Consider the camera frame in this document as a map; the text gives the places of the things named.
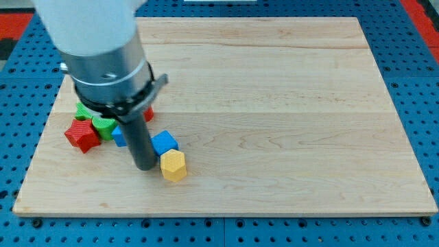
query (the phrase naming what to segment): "plastic block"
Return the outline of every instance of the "plastic block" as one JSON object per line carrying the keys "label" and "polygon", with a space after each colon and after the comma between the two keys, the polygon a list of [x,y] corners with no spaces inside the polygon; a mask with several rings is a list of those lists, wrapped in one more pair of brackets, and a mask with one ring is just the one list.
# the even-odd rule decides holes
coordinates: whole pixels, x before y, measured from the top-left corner
{"label": "plastic block", "polygon": [[113,132],[111,133],[113,139],[116,142],[116,145],[118,147],[125,147],[126,146],[126,142],[125,139],[123,138],[122,132],[121,132],[121,128],[119,126],[117,126]]}
{"label": "plastic block", "polygon": [[110,141],[112,140],[111,133],[116,128],[117,123],[114,119],[103,119],[100,117],[93,117],[92,123],[97,132],[99,133],[99,136],[105,140]]}
{"label": "plastic block", "polygon": [[154,151],[158,156],[161,156],[171,149],[178,150],[177,141],[171,136],[171,134],[167,130],[164,130],[155,137],[153,137],[151,141],[152,146],[154,147]]}
{"label": "plastic block", "polygon": [[84,121],[74,119],[71,123],[71,127],[64,135],[73,147],[80,148],[83,153],[86,153],[92,147],[101,145],[99,136],[91,123],[91,119]]}
{"label": "plastic block", "polygon": [[85,107],[85,105],[83,105],[83,103],[79,102],[79,103],[76,103],[75,118],[77,120],[84,121],[84,120],[87,120],[87,119],[91,119],[92,118],[92,114],[90,114],[88,112],[87,108]]}
{"label": "plastic block", "polygon": [[146,122],[149,122],[154,117],[154,111],[152,110],[152,106],[150,106],[146,111],[143,112],[143,117]]}
{"label": "plastic block", "polygon": [[160,156],[160,168],[166,180],[172,182],[182,180],[187,175],[185,154],[178,150],[169,150]]}

